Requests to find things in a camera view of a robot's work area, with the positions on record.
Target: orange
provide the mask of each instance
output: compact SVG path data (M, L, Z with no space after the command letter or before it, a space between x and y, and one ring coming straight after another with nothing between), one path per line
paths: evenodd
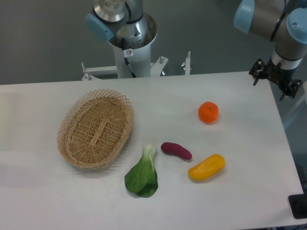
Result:
M213 102L205 102L198 109L198 116L203 122L211 124L219 117L219 107Z

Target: black cable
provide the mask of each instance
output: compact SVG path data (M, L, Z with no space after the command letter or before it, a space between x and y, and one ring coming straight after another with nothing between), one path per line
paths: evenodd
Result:
M125 2L125 6L126 6L126 8L127 8L127 10L128 10L129 18L131 18L131 9L130 9L130 6L128 5L127 2Z
M125 39L124 39L124 38L121 39L121 49L122 49L122 50L125 50ZM124 60L125 60L126 65L127 65L127 66L129 67L129 69L130 69L132 78L136 78L137 76L136 76L135 73L133 72L133 70L132 70L132 68L131 68L131 65L130 65L130 63L129 63L129 61L128 61L128 58L127 58L127 57L124 57Z
M274 28L274 30L273 30L273 32L272 32L272 34L271 34L270 42L273 41L273 39L274 39L274 37L275 37L275 35L276 35L276 33L277 33L277 30L279 29L279 26L280 26L280 24L282 23L282 21L283 21L283 19L284 19L285 16L286 16L286 13L283 12L282 15L280 16L280 18L278 19L277 24L275 25L275 28Z

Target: warning label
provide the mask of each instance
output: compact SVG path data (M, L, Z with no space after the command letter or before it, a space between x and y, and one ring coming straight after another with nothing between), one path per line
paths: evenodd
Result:
M125 6L125 2L113 2L111 0L105 0L104 11L110 14L118 14L120 13Z

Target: purple sweet potato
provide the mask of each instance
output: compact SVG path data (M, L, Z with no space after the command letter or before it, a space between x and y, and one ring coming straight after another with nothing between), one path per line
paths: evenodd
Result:
M185 160L192 158L192 154L187 149L176 143L164 142L161 149L166 154L175 155Z

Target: black object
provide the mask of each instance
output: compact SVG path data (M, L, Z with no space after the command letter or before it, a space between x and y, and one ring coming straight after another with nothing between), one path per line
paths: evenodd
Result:
M294 98L298 88L302 84L301 80L292 80L291 78L296 68L286 70L281 69L281 66L281 62L274 65L271 59L269 63L265 65L264 61L259 58L248 73L255 79L253 85L256 85L259 79L267 79L278 85L279 89L283 92L279 99L280 101L285 96Z
M274 37L275 37L275 35L276 35L278 29L279 29L279 26L280 26L280 24L282 23L282 21L283 21L284 17L286 16L286 14L287 14L287 13L283 12L282 15L280 16L280 18L278 19L277 24L275 25L275 28L274 28L274 30L273 30L273 33L271 34L270 42L273 41L273 39L274 39Z
M290 207L295 219L307 218L307 195L297 194L288 197Z
M125 39L124 39L124 38L121 39L121 50L125 50ZM124 59L125 59L126 65L127 65L127 66L129 67L129 69L130 69L132 78L137 78L137 76L135 75L135 73L134 73L133 70L132 70L132 67L131 67L131 65L130 65L130 63L129 63L129 61L128 61L128 58L127 58L127 57L124 57Z

